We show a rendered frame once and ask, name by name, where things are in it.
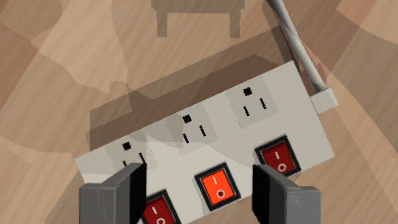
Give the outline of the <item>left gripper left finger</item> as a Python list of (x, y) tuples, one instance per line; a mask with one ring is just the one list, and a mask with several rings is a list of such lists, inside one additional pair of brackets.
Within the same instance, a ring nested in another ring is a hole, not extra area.
[(79, 224), (137, 224), (146, 209), (147, 163), (130, 163), (79, 188)]

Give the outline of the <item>grey power strip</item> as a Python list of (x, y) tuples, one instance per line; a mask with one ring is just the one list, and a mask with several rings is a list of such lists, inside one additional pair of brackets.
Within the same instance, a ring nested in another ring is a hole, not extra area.
[(253, 165), (290, 178), (335, 157), (317, 114), (338, 105), (282, 0), (271, 0), (316, 92), (290, 61), (75, 158), (86, 183), (147, 163), (138, 224), (187, 224), (252, 195)]

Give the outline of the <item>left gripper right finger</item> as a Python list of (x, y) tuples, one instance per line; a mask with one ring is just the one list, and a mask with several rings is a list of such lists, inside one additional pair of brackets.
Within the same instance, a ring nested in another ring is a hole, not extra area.
[(321, 194), (269, 165), (253, 165), (252, 211), (260, 224), (321, 224)]

